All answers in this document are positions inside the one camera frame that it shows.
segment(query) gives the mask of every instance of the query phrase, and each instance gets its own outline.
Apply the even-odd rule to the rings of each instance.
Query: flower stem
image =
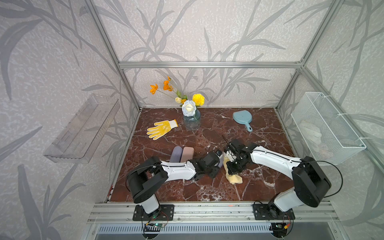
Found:
[[[174,90],[174,89],[176,89],[176,90],[178,90],[178,89],[177,89],[177,88],[175,88],[174,86],[172,86],[170,83],[169,83],[168,85],[170,85],[170,86],[172,87],[172,91],[174,91],[174,93],[176,93],[176,95],[177,95],[177,92],[175,92],[175,90]]]
[[[167,95],[168,97],[170,97],[170,98],[172,98],[172,99],[174,99],[173,97],[171,97],[171,96],[169,96],[168,94],[166,94],[166,93],[163,93],[162,91],[160,91],[160,90],[158,90],[160,93],[162,93],[162,94],[165,94],[165,95]]]

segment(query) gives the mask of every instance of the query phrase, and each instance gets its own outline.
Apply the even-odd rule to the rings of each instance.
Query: yellow towel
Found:
[[[231,183],[231,184],[241,184],[243,183],[243,178],[237,174],[235,175],[229,175],[228,174],[228,168],[227,168],[227,162],[229,162],[229,158],[227,158],[227,156],[224,156],[224,168],[225,168],[225,176],[226,178],[228,179],[228,181]]]

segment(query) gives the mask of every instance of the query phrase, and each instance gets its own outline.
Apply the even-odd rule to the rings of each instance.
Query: glass vase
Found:
[[[183,115],[183,119],[184,119],[184,125],[187,128],[187,130],[192,131],[200,127],[201,116],[200,116],[199,110],[196,110],[195,115],[191,117],[186,117]]]

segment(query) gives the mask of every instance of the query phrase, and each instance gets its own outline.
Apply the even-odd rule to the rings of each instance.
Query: acrylic tray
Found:
[[[117,98],[93,94],[44,156],[53,162],[89,163],[119,108]]]

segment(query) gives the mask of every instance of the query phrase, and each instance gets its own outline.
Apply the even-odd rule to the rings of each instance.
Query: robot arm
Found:
[[[218,164],[221,151],[210,152],[202,159],[192,159],[187,162],[164,162],[158,157],[151,157],[134,168],[127,175],[126,184],[129,186],[133,202],[140,204],[146,214],[157,216],[161,211],[155,192],[165,182],[171,180],[199,180],[207,174],[215,178],[220,168]]]
[[[257,144],[246,146],[236,139],[228,144],[227,157],[231,160],[227,163],[229,174],[241,172],[247,163],[256,163],[279,171],[293,180],[294,187],[269,202],[273,215],[304,204],[317,207],[331,188],[329,179],[311,157],[290,157]]]

